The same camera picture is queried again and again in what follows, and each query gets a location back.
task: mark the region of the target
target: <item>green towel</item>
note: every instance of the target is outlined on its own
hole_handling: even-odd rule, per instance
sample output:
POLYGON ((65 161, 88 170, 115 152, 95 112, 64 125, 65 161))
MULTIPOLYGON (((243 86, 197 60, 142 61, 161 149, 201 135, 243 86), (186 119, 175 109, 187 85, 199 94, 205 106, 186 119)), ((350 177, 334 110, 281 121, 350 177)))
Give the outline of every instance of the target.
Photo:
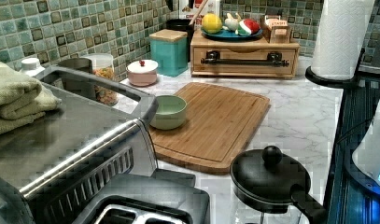
POLYGON ((0 63, 0 134, 32 123, 60 103, 39 80, 0 63))

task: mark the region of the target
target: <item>kitchen counter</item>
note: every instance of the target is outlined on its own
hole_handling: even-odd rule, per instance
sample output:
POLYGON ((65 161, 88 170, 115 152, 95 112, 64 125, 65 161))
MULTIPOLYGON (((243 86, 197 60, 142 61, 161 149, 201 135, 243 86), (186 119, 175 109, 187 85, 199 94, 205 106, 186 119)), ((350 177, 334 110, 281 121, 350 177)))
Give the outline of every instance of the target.
MULTIPOLYGON (((188 70, 178 77, 158 75, 156 84, 138 89, 155 95, 174 94, 189 82, 203 82, 268 97, 271 100, 270 108, 246 150, 273 145, 298 160, 311 176, 310 195, 322 203, 343 91, 320 87, 308 81, 304 74, 310 64, 310 58, 300 57, 294 79, 191 77, 188 70)), ((127 79, 121 83, 130 85, 127 79)), ((119 98, 119 103, 114 107, 131 112, 135 102, 123 96, 119 98)), ((159 166, 162 169, 196 175, 195 187, 207 191, 211 198, 211 223, 231 224, 260 220, 259 212, 250 208, 244 209, 245 206, 237 200, 229 175, 204 174, 164 161, 159 161, 159 166)), ((281 217, 298 213, 296 208, 290 207, 289 212, 281 217)), ((277 215, 266 215, 264 223, 288 223, 276 222, 274 217, 277 215)), ((304 216, 301 223, 307 223, 304 216)))

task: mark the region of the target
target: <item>yellow fruit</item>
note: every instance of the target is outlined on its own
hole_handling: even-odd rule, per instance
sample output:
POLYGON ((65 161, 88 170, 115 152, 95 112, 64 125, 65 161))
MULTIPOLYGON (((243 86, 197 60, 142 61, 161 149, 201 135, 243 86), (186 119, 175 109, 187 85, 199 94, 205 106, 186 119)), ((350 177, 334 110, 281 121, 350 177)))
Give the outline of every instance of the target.
POLYGON ((222 28, 221 19, 216 14, 207 13, 202 18, 202 28, 209 34, 215 34, 222 28))

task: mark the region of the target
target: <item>white paper towel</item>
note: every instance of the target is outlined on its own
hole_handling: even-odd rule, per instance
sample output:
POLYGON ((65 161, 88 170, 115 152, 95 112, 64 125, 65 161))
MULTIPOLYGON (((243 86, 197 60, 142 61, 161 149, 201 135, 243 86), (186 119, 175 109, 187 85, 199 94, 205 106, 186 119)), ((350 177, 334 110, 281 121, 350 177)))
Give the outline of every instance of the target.
POLYGON ((354 76, 374 0, 325 0, 311 70, 346 80, 354 76))

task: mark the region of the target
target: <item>bamboo cutting board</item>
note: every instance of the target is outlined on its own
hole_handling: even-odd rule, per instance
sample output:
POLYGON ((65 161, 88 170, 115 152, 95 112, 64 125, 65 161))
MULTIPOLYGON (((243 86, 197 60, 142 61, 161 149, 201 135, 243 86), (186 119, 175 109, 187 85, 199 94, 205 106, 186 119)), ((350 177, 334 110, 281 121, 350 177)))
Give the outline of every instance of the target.
POLYGON ((187 102, 186 122, 163 131, 149 127, 160 160, 214 175, 226 175, 260 125, 267 97, 192 82, 177 93, 187 102))

